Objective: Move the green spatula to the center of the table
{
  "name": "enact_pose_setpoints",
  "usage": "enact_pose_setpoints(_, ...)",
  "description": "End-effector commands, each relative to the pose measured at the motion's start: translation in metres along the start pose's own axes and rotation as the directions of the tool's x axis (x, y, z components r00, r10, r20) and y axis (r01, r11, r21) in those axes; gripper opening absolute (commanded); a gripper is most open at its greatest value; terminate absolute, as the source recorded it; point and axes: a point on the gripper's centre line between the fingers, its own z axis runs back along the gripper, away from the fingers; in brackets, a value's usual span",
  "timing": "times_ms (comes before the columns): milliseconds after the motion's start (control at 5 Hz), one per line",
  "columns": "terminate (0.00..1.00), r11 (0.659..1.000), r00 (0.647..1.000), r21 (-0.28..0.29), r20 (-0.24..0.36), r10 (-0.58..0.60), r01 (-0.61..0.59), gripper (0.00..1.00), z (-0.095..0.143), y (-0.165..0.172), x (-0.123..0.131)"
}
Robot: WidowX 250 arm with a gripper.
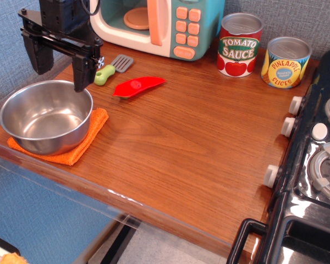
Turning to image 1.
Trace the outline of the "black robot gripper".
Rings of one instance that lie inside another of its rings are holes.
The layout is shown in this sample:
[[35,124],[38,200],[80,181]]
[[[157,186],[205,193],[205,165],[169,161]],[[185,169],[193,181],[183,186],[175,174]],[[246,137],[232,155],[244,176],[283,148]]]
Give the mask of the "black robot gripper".
[[100,5],[100,1],[94,8],[90,1],[39,1],[39,11],[19,10],[24,46],[38,75],[53,68],[53,51],[57,51],[72,57],[76,92],[94,82],[97,69],[103,66],[103,41],[93,32],[90,18]]

